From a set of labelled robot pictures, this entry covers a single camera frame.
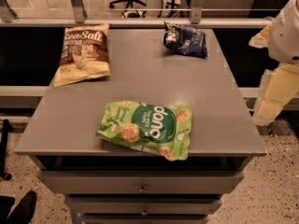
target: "cabinet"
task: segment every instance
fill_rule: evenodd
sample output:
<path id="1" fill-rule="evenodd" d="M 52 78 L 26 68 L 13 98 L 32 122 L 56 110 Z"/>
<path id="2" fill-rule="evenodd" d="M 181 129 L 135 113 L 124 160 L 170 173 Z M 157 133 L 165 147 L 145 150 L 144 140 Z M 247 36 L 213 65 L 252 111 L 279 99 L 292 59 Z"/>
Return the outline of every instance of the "cabinet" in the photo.
<path id="1" fill-rule="evenodd" d="M 47 89 L 15 152 L 39 165 L 40 180 L 88 222 L 200 224 L 265 154 L 260 135 L 212 30 L 209 57 L 174 54 L 160 29 L 111 30 L 111 77 Z M 189 158 L 110 144 L 95 136 L 106 103 L 192 106 Z"/>

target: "snack bag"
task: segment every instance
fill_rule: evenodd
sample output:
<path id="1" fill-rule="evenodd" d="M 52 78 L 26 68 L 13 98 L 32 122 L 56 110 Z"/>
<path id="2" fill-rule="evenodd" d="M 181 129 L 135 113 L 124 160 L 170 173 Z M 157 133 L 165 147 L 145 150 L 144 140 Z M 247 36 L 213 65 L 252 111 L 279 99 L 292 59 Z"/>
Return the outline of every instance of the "snack bag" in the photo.
<path id="1" fill-rule="evenodd" d="M 188 158 L 192 111 L 133 101 L 107 104 L 96 135 L 117 145 L 160 153 L 169 161 Z"/>
<path id="2" fill-rule="evenodd" d="M 111 75 L 107 51 L 108 29 L 108 24 L 65 28 L 54 87 Z"/>
<path id="3" fill-rule="evenodd" d="M 163 44 L 175 53 L 199 58 L 208 56 L 206 34 L 200 29 L 166 23 Z"/>

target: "drawer knob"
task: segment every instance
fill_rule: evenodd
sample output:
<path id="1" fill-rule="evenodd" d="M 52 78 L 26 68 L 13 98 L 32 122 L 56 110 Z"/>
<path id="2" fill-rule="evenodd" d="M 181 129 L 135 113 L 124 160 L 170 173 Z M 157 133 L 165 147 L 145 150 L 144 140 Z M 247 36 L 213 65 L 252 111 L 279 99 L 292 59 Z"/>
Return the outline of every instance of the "drawer knob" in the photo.
<path id="1" fill-rule="evenodd" d="M 144 185 L 143 184 L 141 184 L 141 188 L 138 190 L 138 193 L 140 193 L 140 194 L 145 194 L 145 193 L 147 193 L 148 191 L 144 188 Z"/>
<path id="2" fill-rule="evenodd" d="M 147 209 L 145 208 L 140 214 L 141 214 L 141 216 L 147 216 L 149 213 L 148 213 Z"/>

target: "gray drawer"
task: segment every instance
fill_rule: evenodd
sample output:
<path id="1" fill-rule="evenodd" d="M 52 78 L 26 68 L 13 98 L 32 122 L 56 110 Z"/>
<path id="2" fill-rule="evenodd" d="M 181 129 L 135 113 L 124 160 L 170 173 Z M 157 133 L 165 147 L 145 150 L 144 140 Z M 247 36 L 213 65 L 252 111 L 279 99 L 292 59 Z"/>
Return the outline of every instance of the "gray drawer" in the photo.
<path id="1" fill-rule="evenodd" d="M 109 215 L 83 215 L 85 222 L 98 224 L 206 224 L 205 216 L 109 216 Z"/>
<path id="2" fill-rule="evenodd" d="M 66 198 L 70 209 L 78 213 L 96 214 L 213 214 L 221 206 L 221 200 L 197 198 L 160 198 L 160 197 L 80 197 Z"/>
<path id="3" fill-rule="evenodd" d="M 63 194 L 223 194 L 243 179 L 241 172 L 44 171 L 40 180 Z"/>

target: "black shoe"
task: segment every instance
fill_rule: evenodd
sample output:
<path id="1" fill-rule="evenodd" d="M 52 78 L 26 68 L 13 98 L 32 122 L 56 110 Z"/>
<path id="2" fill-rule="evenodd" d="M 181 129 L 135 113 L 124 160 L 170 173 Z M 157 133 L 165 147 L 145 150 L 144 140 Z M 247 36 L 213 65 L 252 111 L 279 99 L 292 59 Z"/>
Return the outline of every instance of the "black shoe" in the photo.
<path id="1" fill-rule="evenodd" d="M 8 217 L 5 224 L 28 224 L 36 210 L 36 193 L 29 191 Z"/>
<path id="2" fill-rule="evenodd" d="M 0 223 L 5 223 L 14 203 L 14 198 L 0 196 Z"/>

